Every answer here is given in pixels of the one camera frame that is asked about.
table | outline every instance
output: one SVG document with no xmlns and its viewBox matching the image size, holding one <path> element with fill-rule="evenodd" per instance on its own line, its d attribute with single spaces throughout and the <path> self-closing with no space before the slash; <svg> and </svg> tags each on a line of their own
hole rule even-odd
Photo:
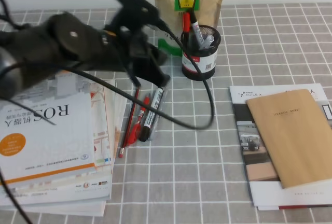
<svg viewBox="0 0 332 224">
<path fill-rule="evenodd" d="M 98 28 L 115 14 L 114 9 L 68 11 Z M 13 16 L 39 24 L 57 12 L 22 11 Z M 1 29 L 8 26 L 0 23 Z M 116 160 L 112 200 L 103 218 L 29 214 L 34 223 L 332 222 L 332 208 L 258 212 L 252 207 L 228 89 L 316 82 L 332 99 L 332 3 L 223 6 L 218 31 L 223 38 L 216 73 L 209 79 L 217 111 L 213 126 L 195 132 L 161 119 L 154 141 L 138 142 L 125 158 Z M 146 33 L 156 44 L 154 31 Z M 203 84 L 182 75 L 179 57 L 171 57 L 162 69 L 172 76 L 163 110 L 190 123 L 207 121 Z M 116 78 L 119 88 L 133 92 L 123 73 L 96 75 Z M 144 82 L 141 99 L 151 90 Z M 1 211 L 0 223 L 23 221 L 18 214 Z"/>
</svg>

red marker cap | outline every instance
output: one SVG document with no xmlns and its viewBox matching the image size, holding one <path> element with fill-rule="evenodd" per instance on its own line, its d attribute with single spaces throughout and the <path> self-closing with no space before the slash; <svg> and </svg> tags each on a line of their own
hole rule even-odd
<svg viewBox="0 0 332 224">
<path fill-rule="evenodd" d="M 190 14 L 188 12 L 183 13 L 183 32 L 189 33 L 190 30 Z"/>
</svg>

black marker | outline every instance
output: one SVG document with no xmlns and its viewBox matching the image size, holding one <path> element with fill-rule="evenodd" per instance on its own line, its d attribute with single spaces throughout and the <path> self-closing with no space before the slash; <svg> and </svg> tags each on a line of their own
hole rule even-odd
<svg viewBox="0 0 332 224">
<path fill-rule="evenodd" d="M 152 108 L 158 109 L 163 93 L 164 93 L 164 91 L 162 88 L 157 88 L 154 98 L 151 103 Z M 141 131 L 140 141 L 145 142 L 150 137 L 151 128 L 154 124 L 155 116 L 156 116 L 155 113 L 153 113 L 152 111 L 149 111 L 149 113 L 146 117 L 144 126 Z"/>
<path fill-rule="evenodd" d="M 198 43 L 198 47 L 201 47 L 202 44 L 204 43 L 204 38 L 202 36 L 201 30 L 199 29 L 199 24 L 198 21 L 196 19 L 195 13 L 193 11 L 193 9 L 188 11 L 190 14 L 190 23 L 191 23 L 191 27 L 193 29 L 193 32 L 195 33 L 195 37 L 197 39 L 197 43 Z"/>
</svg>

red marker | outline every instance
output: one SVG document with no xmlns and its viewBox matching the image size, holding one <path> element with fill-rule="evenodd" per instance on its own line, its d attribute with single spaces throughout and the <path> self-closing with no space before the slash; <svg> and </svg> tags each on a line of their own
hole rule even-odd
<svg viewBox="0 0 332 224">
<path fill-rule="evenodd" d="M 183 13 L 182 19 L 182 28 L 183 28 L 183 45 L 188 48 L 189 42 L 189 30 L 190 30 L 190 14 L 188 12 Z"/>
<path fill-rule="evenodd" d="M 150 103 L 150 94 L 147 95 L 144 99 L 144 104 L 148 105 L 149 103 Z M 144 116 L 145 112 L 146 112 L 146 108 L 141 107 L 138 120 L 137 120 L 136 124 L 133 126 L 133 128 L 131 129 L 128 140 L 126 142 L 126 146 L 130 146 L 130 145 L 134 144 L 136 142 L 136 140 L 138 139 L 138 137 L 140 136 L 141 129 L 142 129 L 141 121 L 143 119 L 143 116 Z M 121 158 L 123 156 L 124 150 L 125 150 L 125 148 L 123 147 L 123 149 L 121 149 L 121 151 L 120 151 L 120 157 Z"/>
</svg>

marker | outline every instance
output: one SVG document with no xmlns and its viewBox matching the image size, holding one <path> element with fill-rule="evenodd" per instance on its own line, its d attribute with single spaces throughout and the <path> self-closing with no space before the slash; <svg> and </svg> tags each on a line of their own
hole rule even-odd
<svg viewBox="0 0 332 224">
<path fill-rule="evenodd" d="M 189 14 L 190 14 L 190 23 L 191 23 L 193 32 L 195 33 L 195 37 L 197 39 L 198 46 L 201 47 L 204 42 L 204 38 L 202 36 L 201 30 L 199 29 L 199 24 L 197 22 L 193 9 L 189 10 Z"/>
<path fill-rule="evenodd" d="M 153 109 L 158 109 L 163 93 L 164 93 L 164 91 L 162 88 L 157 88 L 154 98 L 151 103 L 151 107 Z M 145 142 L 150 137 L 151 127 L 154 124 L 155 116 L 156 116 L 155 113 L 153 113 L 152 111 L 149 111 L 149 113 L 146 117 L 144 126 L 142 128 L 140 141 Z"/>
<path fill-rule="evenodd" d="M 188 48 L 189 43 L 189 31 L 190 31 L 190 14 L 183 13 L 183 45 Z"/>
<path fill-rule="evenodd" d="M 200 49 L 208 49 L 211 46 L 211 43 L 213 43 L 214 37 L 213 35 L 208 35 L 201 45 Z"/>
<path fill-rule="evenodd" d="M 148 105 L 149 103 L 150 103 L 150 94 L 147 95 L 144 99 L 144 104 Z M 141 121 L 143 119 L 145 111 L 146 111 L 146 108 L 141 107 L 138 120 L 137 120 L 136 124 L 133 126 L 133 128 L 131 129 L 131 132 L 129 134 L 127 146 L 134 144 L 136 142 L 136 140 L 138 139 L 138 137 L 141 133 L 141 130 L 142 130 Z"/>
</svg>

